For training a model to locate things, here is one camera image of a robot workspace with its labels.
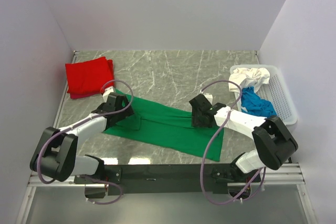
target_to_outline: marble table surface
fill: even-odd
[[[213,50],[157,50],[157,51],[80,51],[75,62],[105,56],[113,59],[115,78],[132,87],[134,95],[159,102],[177,109],[191,111],[189,100],[206,84],[228,79],[230,67],[239,64],[258,64],[254,51]],[[117,88],[127,92],[127,87],[117,83]],[[214,103],[230,104],[233,93],[225,83],[207,89],[214,96]],[[74,123],[94,110],[101,102],[101,95],[72,100],[66,94],[62,101],[57,126]],[[253,140],[226,129],[221,152],[221,163],[230,163],[242,152],[254,148]],[[108,164],[197,164],[200,157],[170,148],[141,143],[122,137],[96,134],[78,148],[78,155],[90,154],[103,158]]]

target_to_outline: laundry basket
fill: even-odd
[[[290,98],[286,83],[276,67],[270,65],[235,65],[230,68],[230,73],[232,74],[236,68],[266,68],[270,73],[269,84],[263,84],[257,95],[273,104],[277,115],[285,125],[296,123],[297,114],[293,101]],[[241,111],[240,101],[237,106],[238,110]]]

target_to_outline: red cloth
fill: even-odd
[[[114,79],[113,61],[101,57],[81,63],[65,64],[68,93],[72,99],[88,97],[100,92],[101,87]]]

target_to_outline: white wall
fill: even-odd
[[[72,48],[259,49],[285,0],[47,0]]]
[[[299,113],[296,159],[320,223],[335,223],[336,0],[286,0],[260,50],[278,66]]]
[[[44,0],[0,0],[0,6],[0,222],[14,223],[72,53]]]

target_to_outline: black metal base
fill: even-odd
[[[200,164],[188,165],[106,165],[108,181],[119,184],[125,194],[140,193],[187,193],[201,191],[199,181]],[[232,164],[205,164],[204,184],[206,191],[214,194],[227,194],[227,183],[245,183],[255,171],[232,177]],[[258,175],[255,182],[260,182]],[[75,178],[75,184],[92,184],[92,182]],[[110,186],[108,195],[118,195],[117,188]]]

